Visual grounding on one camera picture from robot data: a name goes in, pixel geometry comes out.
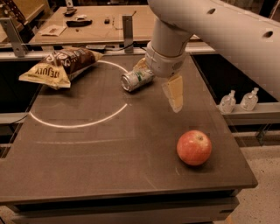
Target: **silver can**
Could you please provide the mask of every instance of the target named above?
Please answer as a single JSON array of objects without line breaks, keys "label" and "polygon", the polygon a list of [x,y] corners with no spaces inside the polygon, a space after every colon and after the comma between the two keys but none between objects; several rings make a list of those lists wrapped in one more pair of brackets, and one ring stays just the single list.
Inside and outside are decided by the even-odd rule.
[{"label": "silver can", "polygon": [[155,75],[151,70],[130,71],[122,75],[122,87],[126,91],[133,91],[141,86],[151,82]]}]

